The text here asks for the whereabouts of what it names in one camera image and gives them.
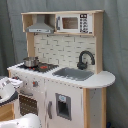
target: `wooden shelf top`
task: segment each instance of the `wooden shelf top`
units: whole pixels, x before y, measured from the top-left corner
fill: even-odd
[[[90,11],[58,11],[58,12],[26,12],[21,13],[22,15],[34,15],[34,14],[84,14],[84,13],[99,13],[104,12],[104,10],[90,10]]]
[[[89,33],[54,32],[54,34],[58,34],[58,35],[85,35],[85,36],[94,36],[93,34],[89,34]]]

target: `gray curtain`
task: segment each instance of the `gray curtain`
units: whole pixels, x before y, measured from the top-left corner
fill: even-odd
[[[0,76],[15,64],[14,47],[6,0],[0,0]]]
[[[107,88],[107,121],[115,128],[128,128],[128,0],[7,0],[7,3],[17,63],[27,56],[21,12],[105,10],[103,66],[116,76],[114,85]]]

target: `oven window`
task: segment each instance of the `oven window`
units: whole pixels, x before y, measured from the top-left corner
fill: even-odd
[[[62,18],[63,29],[78,29],[78,18],[69,17]]]
[[[19,102],[20,102],[20,114],[22,116],[33,113],[38,115],[38,109],[37,109],[37,101],[30,99],[28,97],[19,95]]]

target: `white wooden toy kitchen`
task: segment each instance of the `white wooden toy kitchen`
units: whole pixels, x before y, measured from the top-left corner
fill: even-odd
[[[10,77],[24,82],[15,118],[35,113],[43,128],[106,128],[106,87],[115,76],[102,68],[103,11],[29,12],[22,20],[28,57],[38,56],[40,65],[8,68]],[[92,74],[76,79],[64,71],[77,78],[81,71]]]

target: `faucet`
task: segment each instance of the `faucet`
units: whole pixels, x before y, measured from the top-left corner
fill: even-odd
[[[91,57],[91,60],[92,60],[92,63],[91,63],[91,64],[92,64],[92,65],[95,65],[95,59],[94,59],[94,56],[92,55],[92,53],[89,52],[89,51],[82,51],[82,52],[80,53],[79,62],[78,62],[78,64],[77,64],[78,69],[81,69],[81,70],[87,68],[87,62],[86,62],[86,63],[83,63],[83,62],[82,62],[82,56],[83,56],[84,54],[88,54],[88,55]]]

